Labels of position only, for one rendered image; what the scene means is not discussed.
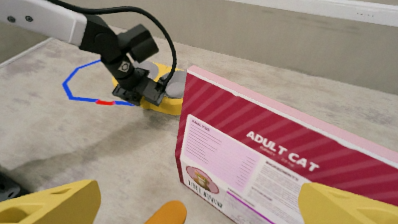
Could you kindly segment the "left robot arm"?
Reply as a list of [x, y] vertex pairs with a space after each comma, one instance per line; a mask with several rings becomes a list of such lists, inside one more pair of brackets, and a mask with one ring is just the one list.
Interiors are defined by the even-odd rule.
[[[116, 35], [101, 17], [79, 13], [50, 0], [0, 0], [0, 22], [102, 55], [100, 61], [115, 78], [124, 78], [133, 70], [127, 53], [140, 64], [159, 52], [150, 31], [142, 24]], [[159, 107], [166, 93], [164, 81], [164, 77], [156, 82], [141, 75], [133, 91]], [[18, 198], [22, 193], [21, 187], [0, 173], [0, 202]]]

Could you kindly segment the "pink and red cat food pouch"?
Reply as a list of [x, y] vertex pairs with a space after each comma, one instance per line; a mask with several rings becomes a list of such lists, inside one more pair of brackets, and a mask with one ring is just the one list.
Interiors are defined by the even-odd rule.
[[303, 183], [398, 207], [398, 153], [225, 78], [187, 69], [182, 184], [236, 224], [304, 224]]

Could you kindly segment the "blue tape outline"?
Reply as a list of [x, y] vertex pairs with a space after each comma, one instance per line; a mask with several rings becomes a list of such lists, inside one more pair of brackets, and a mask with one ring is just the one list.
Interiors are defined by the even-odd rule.
[[75, 68], [75, 70], [68, 76], [68, 78], [62, 83], [62, 86], [69, 98], [69, 100], [77, 100], [77, 101], [87, 101], [87, 102], [96, 102], [96, 104], [101, 104], [101, 105], [113, 105], [113, 104], [118, 104], [118, 105], [128, 105], [128, 106], [135, 106], [132, 105], [128, 102], [123, 102], [123, 101], [112, 101], [112, 102], [107, 102], [107, 101], [100, 101], [100, 99], [93, 99], [93, 98], [82, 98], [82, 97], [73, 97], [67, 83], [68, 81], [74, 76], [74, 74], [81, 68], [84, 68], [86, 66], [95, 64], [97, 62], [100, 62], [100, 59], [85, 65], [82, 65], [80, 67]]

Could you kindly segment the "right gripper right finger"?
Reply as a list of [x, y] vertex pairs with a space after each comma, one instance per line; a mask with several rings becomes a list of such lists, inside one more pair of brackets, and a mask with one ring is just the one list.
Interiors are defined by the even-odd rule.
[[318, 183], [303, 183], [304, 224], [398, 224], [398, 207]]

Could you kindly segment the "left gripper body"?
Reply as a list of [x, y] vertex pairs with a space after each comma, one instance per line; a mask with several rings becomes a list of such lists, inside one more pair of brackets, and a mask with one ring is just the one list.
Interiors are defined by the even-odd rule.
[[[140, 82], [141, 75], [148, 76], [150, 73], [149, 70], [133, 66], [133, 71], [127, 77], [124, 78], [115, 78], [118, 82], [114, 90], [112, 91], [112, 95], [119, 97], [122, 100], [127, 101], [130, 104], [136, 105], [140, 107], [140, 101], [143, 95], [140, 95], [133, 91], [133, 88], [136, 87]], [[129, 99], [128, 99], [129, 98]]]

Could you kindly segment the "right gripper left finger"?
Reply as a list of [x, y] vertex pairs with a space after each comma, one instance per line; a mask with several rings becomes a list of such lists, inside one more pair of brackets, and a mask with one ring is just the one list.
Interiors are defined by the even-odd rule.
[[81, 180], [0, 202], [0, 224], [93, 224], [101, 204], [96, 180]]

